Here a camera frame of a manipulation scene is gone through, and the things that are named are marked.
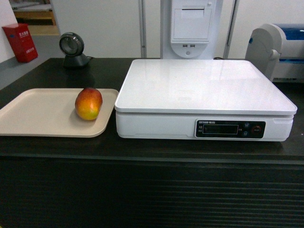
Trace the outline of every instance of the floor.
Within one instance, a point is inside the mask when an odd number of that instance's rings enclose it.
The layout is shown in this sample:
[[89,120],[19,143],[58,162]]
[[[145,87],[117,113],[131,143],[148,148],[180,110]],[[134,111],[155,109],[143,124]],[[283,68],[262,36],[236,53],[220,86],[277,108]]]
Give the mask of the floor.
[[28,28],[38,57],[28,63],[19,63],[15,57],[0,63],[0,89],[8,86],[49,58],[65,56],[59,48],[60,36],[56,26],[29,26]]

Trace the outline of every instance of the white machine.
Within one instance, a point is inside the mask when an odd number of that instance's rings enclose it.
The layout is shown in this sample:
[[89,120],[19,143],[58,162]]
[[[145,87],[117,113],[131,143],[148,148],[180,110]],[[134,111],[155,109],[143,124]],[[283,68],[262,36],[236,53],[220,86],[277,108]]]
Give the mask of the white machine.
[[304,24],[264,24],[253,30],[245,59],[270,81],[304,82]]
[[161,0],[161,58],[213,59],[223,0]]
[[115,109],[123,138],[284,141],[297,107],[245,60],[138,59]]

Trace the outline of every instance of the black countertop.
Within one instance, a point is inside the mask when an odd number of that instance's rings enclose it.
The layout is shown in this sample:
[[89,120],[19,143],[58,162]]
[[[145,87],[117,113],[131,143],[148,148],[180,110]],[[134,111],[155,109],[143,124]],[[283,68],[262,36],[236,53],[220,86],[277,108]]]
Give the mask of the black countertop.
[[[120,90],[130,58],[94,58],[88,67],[67,70],[52,58],[0,91],[0,108],[32,88],[113,88]],[[133,161],[304,164],[304,84],[276,86],[298,107],[284,142],[123,139],[116,132],[115,110],[106,130],[94,138],[0,137],[0,155]]]

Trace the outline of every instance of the mango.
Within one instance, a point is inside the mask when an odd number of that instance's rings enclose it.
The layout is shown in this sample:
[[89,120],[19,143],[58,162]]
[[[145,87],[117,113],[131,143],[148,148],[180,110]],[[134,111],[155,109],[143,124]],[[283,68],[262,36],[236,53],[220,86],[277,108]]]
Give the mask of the mango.
[[75,110],[84,120],[94,120],[98,117],[103,97],[95,88],[84,88],[75,100]]

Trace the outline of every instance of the scale platform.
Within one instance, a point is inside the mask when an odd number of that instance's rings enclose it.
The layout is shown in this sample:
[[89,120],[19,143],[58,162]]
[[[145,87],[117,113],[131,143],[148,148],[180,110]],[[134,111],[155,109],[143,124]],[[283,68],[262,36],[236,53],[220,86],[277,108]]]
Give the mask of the scale platform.
[[115,102],[123,138],[284,141],[297,107],[245,60],[134,60]]

